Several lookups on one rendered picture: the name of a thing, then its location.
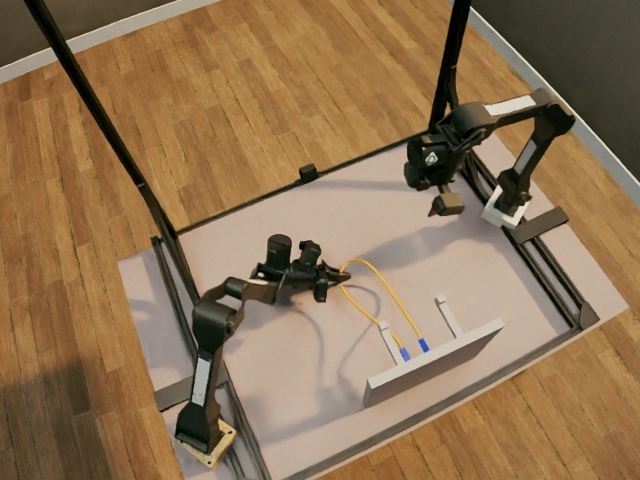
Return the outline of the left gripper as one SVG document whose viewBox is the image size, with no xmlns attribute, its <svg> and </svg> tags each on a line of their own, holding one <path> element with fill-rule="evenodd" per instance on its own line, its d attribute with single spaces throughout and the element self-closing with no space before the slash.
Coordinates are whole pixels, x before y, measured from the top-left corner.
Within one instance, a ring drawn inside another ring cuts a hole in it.
<svg viewBox="0 0 640 480">
<path fill-rule="evenodd" d="M 448 183 L 454 183 L 455 178 L 454 174 L 456 171 L 462 171 L 463 166 L 451 167 L 446 164 L 434 165 L 439 168 L 439 180 L 436 184 L 440 195 L 436 196 L 433 199 L 432 208 L 428 213 L 428 217 L 432 217 L 438 215 L 440 217 L 443 216 L 452 216 L 452 215 L 460 215 L 465 206 L 462 202 L 462 199 L 458 193 L 452 193 Z"/>
</svg>

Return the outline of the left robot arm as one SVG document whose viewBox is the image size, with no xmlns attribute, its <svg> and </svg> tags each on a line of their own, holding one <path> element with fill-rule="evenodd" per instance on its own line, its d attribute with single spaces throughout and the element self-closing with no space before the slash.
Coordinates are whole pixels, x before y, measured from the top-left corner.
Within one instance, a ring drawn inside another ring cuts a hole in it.
<svg viewBox="0 0 640 480">
<path fill-rule="evenodd" d="M 500 171 L 496 178 L 504 191 L 501 191 L 493 208 L 513 218 L 519 207 L 533 198 L 529 192 L 530 175 L 554 137 L 566 134 L 576 120 L 563 101 L 544 87 L 492 104 L 475 101 L 458 105 L 435 124 L 437 136 L 421 136 L 419 140 L 408 142 L 408 162 L 404 163 L 403 171 L 407 185 L 417 192 L 436 186 L 440 172 L 434 165 L 444 163 L 458 167 L 472 147 L 481 145 L 481 141 L 489 138 L 494 130 L 533 117 L 535 129 L 515 164 Z M 450 123 L 458 133 L 449 128 Z"/>
</svg>

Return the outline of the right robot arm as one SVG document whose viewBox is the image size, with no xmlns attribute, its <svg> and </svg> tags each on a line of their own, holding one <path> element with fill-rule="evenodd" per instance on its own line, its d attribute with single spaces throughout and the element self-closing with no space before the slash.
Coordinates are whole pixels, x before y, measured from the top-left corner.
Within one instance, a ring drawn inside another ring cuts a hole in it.
<svg viewBox="0 0 640 480">
<path fill-rule="evenodd" d="M 228 276 L 222 284 L 207 290 L 193 308 L 192 332 L 198 343 L 197 356 L 190 403 L 178 413 L 174 438 L 203 451 L 206 456 L 212 454 L 225 435 L 218 423 L 221 405 L 214 402 L 223 345 L 243 321 L 247 300 L 260 299 L 270 306 L 278 303 L 284 286 L 289 283 L 291 248 L 290 237 L 283 234 L 270 236 L 266 262 L 258 262 L 249 279 Z M 312 240 L 300 241 L 299 249 L 302 252 L 299 259 L 294 259 L 299 263 L 295 267 L 316 273 L 316 267 L 312 266 L 322 253 L 320 245 Z M 263 273 L 263 277 L 258 273 Z M 238 312 L 216 302 L 226 295 L 242 301 Z"/>
</svg>

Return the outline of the yellow cable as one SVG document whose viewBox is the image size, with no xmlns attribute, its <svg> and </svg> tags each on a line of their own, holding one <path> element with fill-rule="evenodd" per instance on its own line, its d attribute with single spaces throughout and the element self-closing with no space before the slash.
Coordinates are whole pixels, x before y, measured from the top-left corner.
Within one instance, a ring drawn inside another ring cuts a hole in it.
<svg viewBox="0 0 640 480">
<path fill-rule="evenodd" d="M 426 344 L 426 342 L 425 342 L 424 338 L 421 338 L 421 336 L 420 336 L 420 334 L 418 333 L 418 331 L 417 331 L 416 327 L 415 327 L 415 326 L 414 326 L 414 324 L 412 323 L 411 319 L 409 318 L 409 316 L 407 315 L 407 313 L 405 312 L 405 310 L 403 309 L 403 307 L 401 306 L 401 304 L 399 303 L 399 301 L 397 300 L 397 298 L 395 297 L 395 295 L 393 294 L 393 292 L 391 291 L 391 289 L 389 288 L 389 286 L 387 285 L 387 283 L 384 281 L 384 279 L 381 277 L 381 275 L 380 275 L 380 274 L 375 270 L 375 268 L 374 268 L 374 267 L 372 267 L 368 262 L 366 262 L 366 261 L 364 261 L 364 260 L 361 260 L 361 259 L 351 259 L 351 260 L 347 261 L 347 262 L 342 266 L 342 268 L 340 269 L 340 272 L 339 272 L 339 273 L 342 273 L 342 271 L 343 271 L 344 267 L 345 267 L 348 263 L 353 262 L 353 261 L 360 261 L 360 262 L 365 263 L 366 265 L 368 265 L 368 266 L 369 266 L 369 267 L 370 267 L 370 268 L 371 268 L 371 269 L 372 269 L 372 270 L 373 270 L 373 271 L 378 275 L 378 277 L 382 280 L 382 282 L 384 283 L 384 285 L 387 287 L 387 289 L 389 290 L 389 292 L 391 293 L 391 295 L 392 295 L 392 296 L 393 296 L 393 298 L 395 299 L 396 303 L 398 304 L 398 306 L 400 307 L 400 309 L 402 310 L 402 312 L 404 313 L 404 315 L 406 316 L 406 318 L 407 318 L 407 319 L 408 319 L 408 321 L 410 322 L 411 326 L 413 327 L 413 329 L 414 329 L 415 333 L 417 334 L 417 336 L 418 336 L 418 338 L 419 338 L 418 342 L 419 342 L 419 344 L 420 344 L 420 346 L 421 346 L 421 348 L 422 348 L 423 352 L 426 352 L 426 351 L 430 350 L 430 349 L 429 349 L 429 347 L 428 347 L 428 345 Z M 340 283 L 340 287 L 341 287 L 341 289 L 342 289 L 343 293 L 346 295 L 346 297 L 350 300 L 350 302 L 351 302 L 351 303 L 352 303 L 356 308 L 358 308 L 358 309 L 359 309 L 363 314 L 365 314 L 365 315 L 366 315 L 368 318 L 370 318 L 373 322 L 375 322 L 376 324 L 378 323 L 378 321 L 376 321 L 374 318 L 372 318 L 370 315 L 368 315 L 364 310 L 362 310 L 362 309 L 361 309 L 361 308 L 360 308 L 360 307 L 359 307 L 359 306 L 358 306 L 358 305 L 357 305 L 357 304 L 356 304 L 356 303 L 355 303 L 355 302 L 354 302 L 354 301 L 349 297 L 349 295 L 348 295 L 348 294 L 346 293 L 346 291 L 344 290 L 344 288 L 343 288 L 343 286 L 342 286 L 342 283 Z M 389 332 L 390 332 L 390 331 L 389 331 Z M 399 340 L 398 340 L 398 339 L 397 339 L 397 338 L 396 338 L 396 337 L 395 337 L 391 332 L 390 332 L 390 334 L 391 334 L 391 336 L 394 338 L 394 340 L 398 343 L 398 345 L 399 345 L 400 349 L 401 349 L 401 348 L 403 348 L 403 347 L 402 347 L 402 345 L 401 345 L 401 343 L 399 342 Z"/>
</svg>

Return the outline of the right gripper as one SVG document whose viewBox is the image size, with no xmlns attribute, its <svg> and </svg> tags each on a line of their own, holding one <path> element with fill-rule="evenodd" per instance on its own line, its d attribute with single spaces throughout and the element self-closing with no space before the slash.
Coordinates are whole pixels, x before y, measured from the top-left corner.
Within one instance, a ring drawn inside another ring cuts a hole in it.
<svg viewBox="0 0 640 480">
<path fill-rule="evenodd" d="M 326 303 L 328 289 L 351 279 L 350 273 L 345 271 L 339 273 L 339 269 L 328 266 L 324 259 L 322 259 L 322 264 L 317 265 L 316 262 L 312 266 L 316 267 L 316 273 L 298 270 L 295 265 L 299 265 L 299 263 L 294 262 L 294 260 L 289 263 L 288 286 L 292 286 L 292 289 L 297 289 L 297 286 L 308 286 L 309 290 L 313 290 L 314 300 L 317 303 Z M 315 274 L 318 274 L 318 276 L 315 276 Z"/>
</svg>

